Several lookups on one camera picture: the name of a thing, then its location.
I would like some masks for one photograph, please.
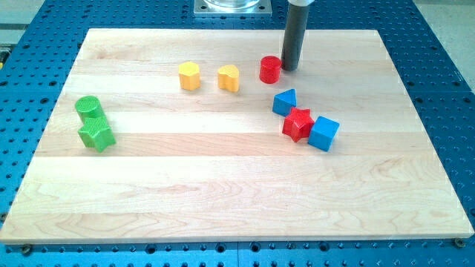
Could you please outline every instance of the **toy block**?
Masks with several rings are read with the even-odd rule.
[[[295,89],[290,89],[274,96],[274,105],[272,111],[282,116],[287,116],[292,107],[297,106],[297,97],[295,96]]]
[[[310,135],[313,124],[310,109],[292,108],[290,114],[285,117],[282,133],[290,136],[294,142],[298,142],[298,140]]]
[[[101,103],[95,96],[83,96],[76,101],[75,108],[82,122],[87,118],[99,118],[105,116]]]
[[[86,148],[95,148],[98,152],[103,152],[109,145],[116,143],[105,116],[87,118],[78,134]]]
[[[185,90],[194,90],[200,84],[200,66],[194,62],[185,62],[178,67],[180,74],[180,86]]]
[[[239,70],[234,65],[220,67],[217,71],[217,86],[230,92],[239,91]]]
[[[276,83],[281,77],[281,59],[277,56],[265,56],[261,59],[259,79],[267,84]]]
[[[339,127],[340,124],[331,119],[318,117],[310,131],[309,145],[328,151]]]

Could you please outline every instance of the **stacked green blocks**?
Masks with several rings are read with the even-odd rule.
[[[84,96],[79,99],[76,102],[76,111],[84,123],[78,134],[87,148],[103,152],[109,145],[116,143],[101,103],[95,96]]]

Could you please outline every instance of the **blue cube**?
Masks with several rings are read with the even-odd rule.
[[[272,111],[281,116],[287,116],[290,113],[290,109],[296,106],[297,97],[295,95],[295,89],[290,89],[274,96]]]
[[[340,124],[331,119],[318,117],[310,131],[309,145],[328,151],[339,127]]]

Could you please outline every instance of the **yellow block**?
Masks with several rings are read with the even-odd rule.
[[[200,66],[194,62],[185,62],[178,67],[180,86],[186,90],[200,87]]]
[[[239,91],[239,70],[234,65],[226,65],[217,70],[217,86],[230,92]]]

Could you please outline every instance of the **red star block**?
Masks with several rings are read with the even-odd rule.
[[[282,133],[292,137],[294,142],[310,136],[312,126],[315,124],[310,117],[310,109],[290,109],[290,114],[285,117]]]

